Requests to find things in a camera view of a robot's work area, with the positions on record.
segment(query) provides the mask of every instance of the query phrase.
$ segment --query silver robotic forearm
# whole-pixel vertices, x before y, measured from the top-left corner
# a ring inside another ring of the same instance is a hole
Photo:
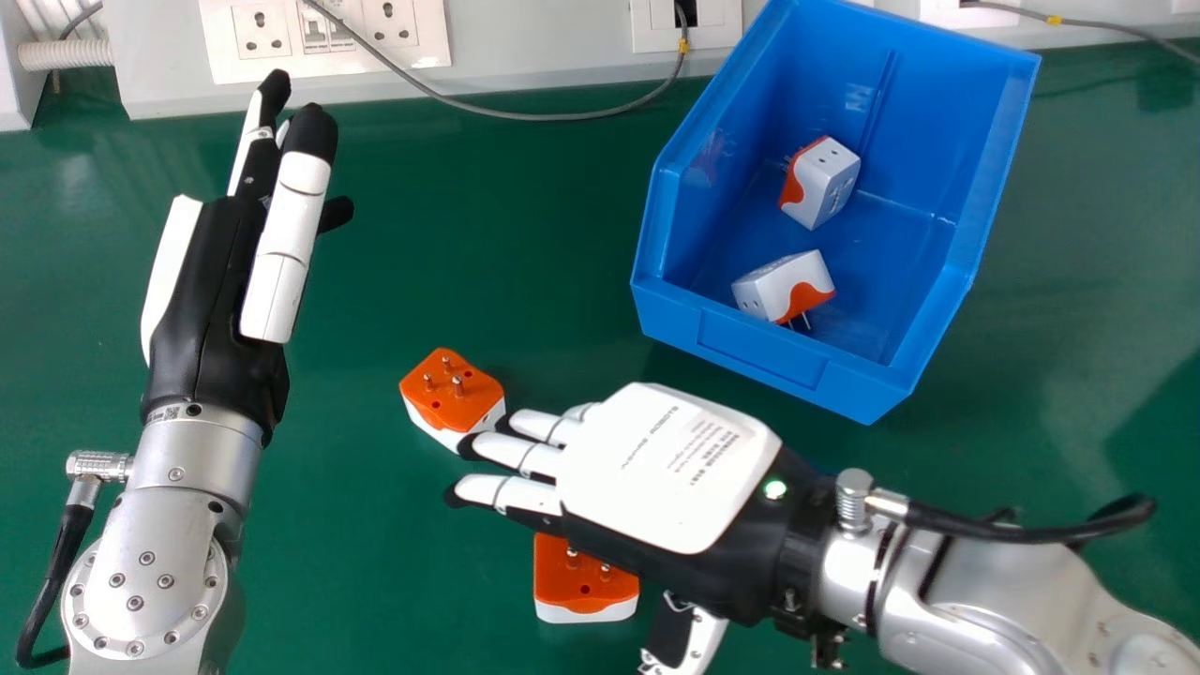
[[[820,611],[922,675],[1198,675],[1200,650],[1062,544],[947,537],[844,508]]]
[[[181,402],[149,416],[132,466],[71,456],[68,474],[126,482],[65,584],[71,675],[226,671],[242,627],[233,573],[262,436],[240,414]]]

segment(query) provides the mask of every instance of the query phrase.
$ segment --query robotic arm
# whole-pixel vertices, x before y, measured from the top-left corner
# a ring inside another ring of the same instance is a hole
[[[229,190],[172,203],[142,313],[149,380],[134,456],[77,452],[42,592],[17,646],[71,675],[216,675],[241,633],[234,580],[262,449],[283,417],[283,344],[313,240],[353,216],[325,202],[337,125],[272,72],[251,97]],[[124,483],[101,538],[78,555],[100,489]],[[34,653],[61,593],[68,647]]]
[[[520,477],[467,476],[448,503],[494,509],[670,589],[642,673],[703,673],[730,622],[770,619],[829,670],[864,633],[924,675],[1200,674],[1192,641],[1116,601],[1076,555],[1148,519],[1146,497],[1078,527],[966,519],[858,468],[823,476],[757,419],[656,384],[505,424],[458,452]]]

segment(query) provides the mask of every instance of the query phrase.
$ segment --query blue plastic bin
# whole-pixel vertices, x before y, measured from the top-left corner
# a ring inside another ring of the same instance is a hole
[[[664,148],[632,288],[642,330],[863,424],[912,393],[966,295],[1039,58],[839,0],[772,0]],[[829,135],[863,160],[809,232],[785,162]],[[836,297],[808,335],[730,283],[820,249]]]

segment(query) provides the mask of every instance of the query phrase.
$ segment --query gray cable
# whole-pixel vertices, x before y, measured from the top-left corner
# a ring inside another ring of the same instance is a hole
[[[83,25],[83,22],[85,22],[85,20],[90,19],[91,17],[96,16],[96,12],[101,11],[103,7],[104,7],[104,2],[101,1],[101,2],[96,2],[95,5],[92,5],[91,7],[88,7],[84,11],[79,12],[79,16],[76,17],[76,18],[73,18],[73,19],[71,19],[71,23],[68,23],[66,25],[66,28],[62,29],[62,32],[59,34],[59,40],[66,40],[67,37],[71,37],[71,34],[74,32],[74,29],[77,29],[80,25]]]
[[[617,106],[614,108],[605,108],[602,110],[592,110],[592,112],[587,112],[587,113],[550,113],[550,114],[510,113],[508,110],[497,110],[497,109],[493,109],[493,108],[485,108],[482,106],[475,106],[475,104],[472,104],[472,103],[464,103],[462,101],[458,101],[457,98],[452,98],[450,96],[446,96],[445,94],[442,94],[440,91],[434,90],[430,85],[425,84],[424,82],[421,82],[421,80],[416,79],[415,77],[413,77],[412,74],[409,74],[408,71],[406,71],[404,68],[397,66],[391,59],[389,59],[388,56],[385,56],[382,52],[379,52],[370,42],[367,42],[366,38],[364,38],[361,35],[359,35],[358,32],[355,32],[354,29],[352,29],[350,26],[346,25],[346,22],[343,22],[342,19],[337,18],[336,16],[334,16],[332,12],[330,12],[329,10],[326,10],[325,7],[323,7],[320,5],[320,2],[318,2],[317,0],[302,0],[302,1],[304,1],[305,5],[308,5],[310,7],[312,7],[313,10],[316,10],[318,13],[320,13],[320,16],[325,17],[325,19],[328,19],[330,23],[332,23],[334,25],[336,25],[338,30],[344,30],[346,32],[348,32],[350,35],[350,37],[353,37],[354,41],[358,42],[360,47],[362,47],[364,49],[366,49],[368,54],[371,54],[372,56],[374,56],[376,60],[378,60],[380,64],[388,66],[388,68],[391,70],[391,72],[398,74],[401,77],[401,79],[403,79],[404,82],[412,84],[413,86],[415,86],[419,91],[421,91],[426,96],[428,96],[428,97],[431,97],[431,98],[433,98],[436,101],[440,101],[442,103],[445,103],[446,106],[451,106],[451,107],[458,108],[460,110],[467,110],[468,113],[475,113],[478,115],[485,115],[485,117],[490,117],[490,118],[500,118],[500,119],[505,119],[505,120],[517,120],[517,121],[581,121],[581,120],[594,120],[594,119],[600,119],[600,118],[611,118],[613,115],[619,115],[622,113],[628,113],[629,110],[632,110],[634,108],[638,108],[641,106],[644,106],[646,103],[649,103],[650,101],[653,101],[654,98],[656,98],[660,94],[662,94],[664,91],[666,91],[666,89],[668,86],[671,86],[672,84],[674,84],[674,80],[679,79],[679,71],[683,70],[683,61],[688,56],[688,18],[684,16],[683,7],[680,7],[678,4],[676,4],[676,14],[679,17],[679,25],[682,26],[682,30],[680,30],[682,40],[679,41],[679,56],[676,59],[674,70],[671,71],[671,76],[667,77],[666,79],[664,79],[661,84],[659,84],[656,88],[654,88],[654,90],[650,91],[649,94],[647,94],[646,96],[642,96],[641,98],[637,98],[635,101],[630,101],[629,103],[624,103],[622,106]]]
[[[1043,14],[1042,12],[1034,12],[1033,10],[1026,10],[1024,7],[1013,7],[1010,5],[1003,5],[1001,2],[989,2],[980,0],[978,2],[961,2],[962,7],[984,7],[988,10],[1001,10],[1003,12],[1013,12],[1014,14],[1021,14],[1022,17],[1028,17],[1031,19],[1037,19],[1039,22],[1045,22],[1050,25],[1075,25],[1082,28],[1103,28],[1106,30],[1116,30],[1120,32],[1127,32],[1141,37],[1142,40],[1148,40],[1154,44],[1158,44],[1163,49],[1189,61],[1194,66],[1200,66],[1200,55],[1193,54],[1187,49],[1175,46],[1168,40],[1164,40],[1148,30],[1142,30],[1132,25],[1115,24],[1110,22],[1090,22],[1085,19],[1068,19],[1067,17],[1060,17],[1058,14]]]

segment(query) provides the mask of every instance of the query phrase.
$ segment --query white corrugated tube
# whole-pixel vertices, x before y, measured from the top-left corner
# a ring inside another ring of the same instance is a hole
[[[113,65],[107,40],[59,40],[25,42],[17,47],[17,59],[29,72]]]

